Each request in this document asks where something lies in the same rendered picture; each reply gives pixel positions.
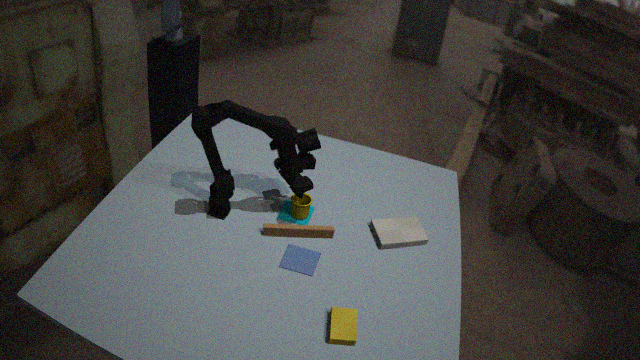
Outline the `yellow cup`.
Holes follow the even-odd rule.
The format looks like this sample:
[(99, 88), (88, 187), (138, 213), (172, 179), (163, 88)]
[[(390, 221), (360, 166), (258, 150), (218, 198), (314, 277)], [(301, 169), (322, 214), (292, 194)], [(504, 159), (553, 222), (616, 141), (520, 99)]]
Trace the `yellow cup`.
[(297, 220), (304, 220), (309, 215), (310, 205), (312, 204), (312, 197), (306, 193), (303, 194), (303, 198), (299, 198), (293, 194), (291, 196), (291, 215)]

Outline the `yellow rectangular block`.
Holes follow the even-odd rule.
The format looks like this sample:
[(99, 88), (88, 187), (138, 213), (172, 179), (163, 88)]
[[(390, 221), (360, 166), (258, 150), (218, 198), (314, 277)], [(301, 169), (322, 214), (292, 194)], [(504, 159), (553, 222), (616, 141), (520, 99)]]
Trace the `yellow rectangular block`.
[(355, 346), (357, 341), (357, 309), (332, 307), (328, 344)]

